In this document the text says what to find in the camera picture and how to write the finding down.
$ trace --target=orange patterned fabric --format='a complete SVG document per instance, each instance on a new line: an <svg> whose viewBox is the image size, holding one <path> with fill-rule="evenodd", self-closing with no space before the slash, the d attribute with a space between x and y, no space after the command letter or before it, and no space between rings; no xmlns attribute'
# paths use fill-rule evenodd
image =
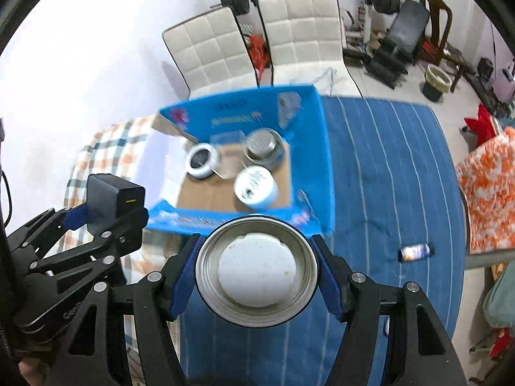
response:
<svg viewBox="0 0 515 386"><path fill-rule="evenodd" d="M470 253L515 248L515 130L486 141L456 166L470 218Z"/></svg>

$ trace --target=checkered cloth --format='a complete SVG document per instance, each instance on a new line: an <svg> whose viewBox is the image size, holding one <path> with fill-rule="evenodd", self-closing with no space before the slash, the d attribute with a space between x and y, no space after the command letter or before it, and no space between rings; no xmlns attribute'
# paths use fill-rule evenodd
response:
<svg viewBox="0 0 515 386"><path fill-rule="evenodd" d="M152 115L129 120L95 134L91 143L79 153L66 186L63 206L76 207L86 201L86 183L90 174L111 173L132 180L155 119L156 116ZM58 252L92 240L93 236L85 226L68 231L59 243ZM178 253L180 241L181 237L178 234L144 229L141 248L122 258L127 283L137 283L148 273L161 270L166 260ZM169 327L179 355L179 324L171 323ZM131 372L136 377L135 381L143 384L138 378L141 368L137 357L136 332L132 316L125 317L125 338L129 348L130 367L133 369Z"/></svg>

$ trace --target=blue tablecloth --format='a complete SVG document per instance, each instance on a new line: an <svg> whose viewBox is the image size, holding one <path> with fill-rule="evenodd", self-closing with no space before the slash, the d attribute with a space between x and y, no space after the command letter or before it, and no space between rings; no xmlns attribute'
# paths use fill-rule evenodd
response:
<svg viewBox="0 0 515 386"><path fill-rule="evenodd" d="M452 335L462 297L464 217L436 117L426 106L387 100L323 102L336 193L329 248L378 283L418 282ZM420 242L431 242L436 254L400 265L400 245ZM384 367L383 323L382 317L371 386L380 384ZM247 329L216 316L195 290L181 317L181 364L189 379L220 379L225 386L323 385L343 331L319 292L290 322Z"/></svg>

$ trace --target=battery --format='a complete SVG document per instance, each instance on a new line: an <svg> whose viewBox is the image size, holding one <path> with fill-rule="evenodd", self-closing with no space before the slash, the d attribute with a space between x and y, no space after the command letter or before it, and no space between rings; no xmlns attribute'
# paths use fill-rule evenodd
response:
<svg viewBox="0 0 515 386"><path fill-rule="evenodd" d="M434 255L435 248L429 244L415 244L404 246L398 250L398 260L400 262L415 262Z"/></svg>

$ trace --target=white chair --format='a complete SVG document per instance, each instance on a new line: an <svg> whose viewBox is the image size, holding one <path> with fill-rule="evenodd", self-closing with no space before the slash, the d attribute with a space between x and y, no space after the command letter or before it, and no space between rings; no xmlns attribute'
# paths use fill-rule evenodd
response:
<svg viewBox="0 0 515 386"><path fill-rule="evenodd" d="M338 0L258 0L258 10L273 85L312 83L321 95L361 97L343 62Z"/></svg>
<svg viewBox="0 0 515 386"><path fill-rule="evenodd" d="M238 22L228 7L165 30L163 40L190 89L190 98L258 85Z"/></svg>

